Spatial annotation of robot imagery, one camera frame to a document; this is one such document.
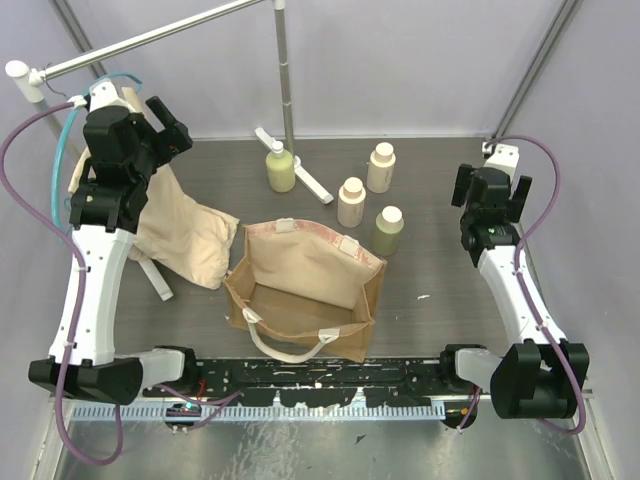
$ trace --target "white bottle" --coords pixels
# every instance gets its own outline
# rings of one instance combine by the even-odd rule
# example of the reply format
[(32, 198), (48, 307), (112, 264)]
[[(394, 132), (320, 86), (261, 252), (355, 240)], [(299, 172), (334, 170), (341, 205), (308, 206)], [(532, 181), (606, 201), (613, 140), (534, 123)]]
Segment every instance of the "white bottle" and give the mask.
[(379, 143), (369, 159), (367, 188), (373, 193), (384, 193), (389, 190), (395, 164), (396, 155), (393, 153), (393, 145), (387, 142)]
[(347, 228), (353, 228), (362, 222), (364, 199), (367, 191), (362, 180), (356, 177), (347, 178), (338, 194), (338, 222)]

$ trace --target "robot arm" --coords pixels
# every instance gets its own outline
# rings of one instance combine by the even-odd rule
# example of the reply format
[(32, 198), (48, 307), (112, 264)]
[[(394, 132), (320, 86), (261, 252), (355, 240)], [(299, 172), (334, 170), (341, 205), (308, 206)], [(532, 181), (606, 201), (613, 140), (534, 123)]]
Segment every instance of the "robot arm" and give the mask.
[[(147, 105), (164, 130), (156, 132), (122, 100), (109, 81), (88, 96), (90, 113), (83, 129), (91, 157), (71, 197), (73, 240), (87, 264), (86, 293), (80, 313), (67, 396), (127, 405), (141, 389), (162, 382), (193, 380), (195, 354), (177, 347), (116, 356), (113, 328), (124, 263), (133, 244), (146, 190), (158, 167), (191, 148), (184, 125), (153, 97)], [(90, 178), (90, 170), (95, 178)], [(72, 261), (60, 327), (49, 358), (31, 363), (29, 379), (54, 391), (78, 288), (78, 263)]]
[[(577, 407), (575, 396), (514, 274), (520, 237), (513, 224), (520, 220), (532, 181), (520, 177), (513, 189), (517, 163), (518, 149), (499, 144), (483, 167), (461, 165), (451, 202), (465, 209), (460, 221), (462, 245), (496, 299), (512, 346), (504, 357), (498, 357), (477, 345), (449, 345), (441, 355), (448, 368), (444, 377), (458, 386), (471, 382), (491, 392), (501, 418), (568, 418)], [(586, 348), (569, 343), (554, 322), (531, 277), (524, 251), (520, 264), (536, 309), (582, 386), (589, 365)]]

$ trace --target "white wall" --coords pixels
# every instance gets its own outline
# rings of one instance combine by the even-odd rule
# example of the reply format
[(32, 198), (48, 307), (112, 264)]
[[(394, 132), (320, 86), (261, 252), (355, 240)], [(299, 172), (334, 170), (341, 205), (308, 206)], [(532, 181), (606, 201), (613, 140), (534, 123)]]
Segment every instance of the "white wall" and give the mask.
[[(94, 47), (225, 0), (71, 0)], [(493, 132), (560, 0), (289, 0), (296, 134)], [(195, 137), (282, 132), (270, 1), (106, 62)]]
[[(0, 137), (4, 140), (34, 113), (4, 76), (4, 64), (21, 59), (42, 67), (75, 53), (47, 2), (1, 0), (0, 11)], [(53, 84), (63, 91), (79, 92), (87, 82), (90, 76), (82, 72)], [(48, 97), (52, 105), (62, 100)], [(47, 213), (55, 143), (43, 122), (18, 138), (7, 158), (7, 174), (18, 191)], [(31, 360), (47, 357), (62, 315), (71, 257), (66, 247), (19, 210), (2, 188), (0, 225), (0, 379), (5, 394), (0, 476), (22, 480), (32, 472), (47, 412), (47, 393), (29, 383), (27, 371)]]
[[(533, 135), (558, 156), (555, 212), (530, 247), (550, 311), (591, 355), (589, 376), (619, 478), (638, 478), (640, 384), (640, 3), (585, 1), (510, 133)], [(534, 177), (523, 223), (548, 202), (552, 171), (521, 151)]]

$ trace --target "cylindrical container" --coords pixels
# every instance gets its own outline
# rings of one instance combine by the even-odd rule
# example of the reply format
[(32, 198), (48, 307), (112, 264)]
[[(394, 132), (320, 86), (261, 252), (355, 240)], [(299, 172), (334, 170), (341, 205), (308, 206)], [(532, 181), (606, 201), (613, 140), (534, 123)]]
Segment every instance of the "cylindrical container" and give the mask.
[(397, 207), (385, 207), (376, 218), (371, 249), (376, 255), (387, 257), (398, 249), (400, 234), (404, 228), (402, 212)]
[(284, 193), (296, 184), (296, 174), (293, 170), (293, 155), (284, 149), (282, 142), (275, 141), (267, 155), (267, 175), (269, 185), (276, 192)]
[(393, 153), (393, 145), (387, 142), (379, 143), (369, 159), (367, 188), (373, 193), (384, 193), (389, 190), (395, 164), (396, 154)]
[(338, 222), (347, 228), (360, 225), (364, 213), (364, 199), (367, 191), (362, 180), (356, 177), (347, 178), (338, 193)]

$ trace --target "metal pole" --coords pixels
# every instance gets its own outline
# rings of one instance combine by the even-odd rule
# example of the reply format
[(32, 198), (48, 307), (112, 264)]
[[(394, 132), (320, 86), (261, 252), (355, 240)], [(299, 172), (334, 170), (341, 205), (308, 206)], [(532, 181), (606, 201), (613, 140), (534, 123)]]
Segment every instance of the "metal pole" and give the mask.
[(558, 12), (556, 13), (555, 18), (551, 22), (551, 26), (547, 33), (545, 34), (542, 43), (538, 47), (538, 51), (536, 55), (533, 57), (531, 64), (529, 65), (529, 69), (527, 73), (522, 78), (516, 93), (511, 98), (509, 102), (509, 106), (505, 111), (500, 123), (498, 124), (498, 128), (493, 135), (494, 137), (501, 137), (507, 131), (507, 129), (511, 126), (511, 122), (513, 122), (516, 113), (520, 109), (520, 106), (524, 102), (525, 97), (531, 90), (533, 83), (538, 78), (538, 74), (542, 71), (542, 68), (547, 64), (549, 57), (551, 56), (551, 52), (553, 48), (558, 43), (558, 39), (560, 38), (560, 34), (565, 30), (567, 25), (569, 24), (569, 20), (573, 18), (573, 15), (578, 10), (578, 7), (582, 4), (582, 0), (564, 0)]
[[(49, 108), (49, 104), (44, 98), (40, 87), (32, 85), (29, 82), (31, 69), (29, 69), (29, 66), (26, 63), (19, 60), (11, 60), (10, 62), (7, 62), (4, 70), (7, 76), (13, 79), (13, 81), (16, 83), (16, 86), (20, 89), (20, 92), (22, 92), (24, 98), (26, 98), (27, 101), (31, 105), (33, 105), (33, 107), (37, 111), (44, 112)], [(49, 125), (49, 128), (56, 136), (56, 139), (60, 138), (62, 126), (60, 125), (60, 122), (55, 115), (47, 116), (47, 125)], [(80, 152), (78, 148), (71, 141), (67, 142), (67, 151), (76, 158), (80, 158)]]
[(284, 19), (285, 0), (274, 0), (276, 14), (276, 37), (278, 39), (278, 61), (280, 62), (280, 90), (282, 91), (282, 116), (287, 150), (295, 157), (293, 145), (293, 110), (291, 107), (291, 82), (289, 80), (289, 61), (287, 58), (287, 32)]
[(69, 73), (95, 62), (99, 62), (100, 60), (104, 60), (105, 58), (110, 58), (120, 53), (128, 52), (134, 48), (155, 42), (156, 40), (168, 37), (174, 33), (182, 32), (183, 30), (187, 30), (191, 27), (195, 27), (196, 25), (206, 23), (215, 18), (222, 17), (262, 1), (263, 0), (236, 0), (235, 2), (227, 3), (226, 5), (207, 10), (206, 12), (199, 13), (198, 15), (193, 15), (185, 18), (184, 20), (179, 20), (169, 25), (165, 25), (164, 27), (156, 28), (155, 30), (137, 35), (128, 40), (94, 50), (85, 55), (80, 55), (77, 58), (59, 63), (58, 65), (53, 65), (49, 68), (45, 68), (44, 70), (40, 70), (38, 74), (41, 78), (51, 80), (52, 78), (59, 77), (65, 73)]
[[(84, 28), (82, 28), (78, 17), (76, 17), (73, 8), (69, 5), (69, 1), (49, 0), (49, 3), (56, 11), (62, 26), (67, 31), (69, 38), (78, 49), (78, 52), (86, 53), (93, 50), (93, 45), (84, 31)], [(89, 69), (95, 78), (100, 78), (107, 74), (107, 70), (104, 68), (102, 62), (96, 62), (93, 65), (89, 65)]]

